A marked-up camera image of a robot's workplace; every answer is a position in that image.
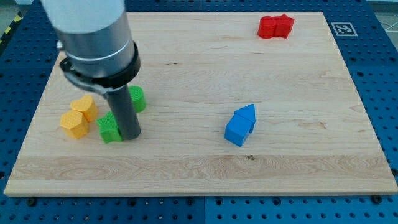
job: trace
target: wood grain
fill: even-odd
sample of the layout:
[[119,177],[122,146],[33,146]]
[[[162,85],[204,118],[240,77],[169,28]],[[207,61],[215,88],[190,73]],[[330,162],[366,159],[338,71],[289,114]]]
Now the wood grain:
[[[319,12],[293,12],[288,39],[260,39],[280,13],[129,13],[142,67],[142,134],[103,144],[90,123],[59,128],[88,94],[63,77],[60,54],[7,183],[8,196],[395,194],[397,184]],[[91,94],[100,116],[106,101]],[[233,111],[255,103],[243,147],[226,141]]]

